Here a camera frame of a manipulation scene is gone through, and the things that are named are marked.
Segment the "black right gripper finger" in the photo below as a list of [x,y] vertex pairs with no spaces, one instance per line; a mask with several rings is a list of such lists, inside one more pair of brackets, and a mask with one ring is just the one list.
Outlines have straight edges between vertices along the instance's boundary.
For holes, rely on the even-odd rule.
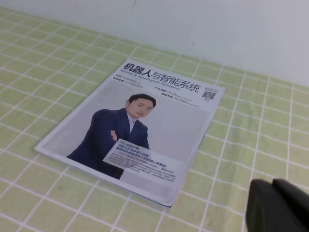
[[307,232],[309,195],[284,179],[254,179],[245,220],[249,232]]

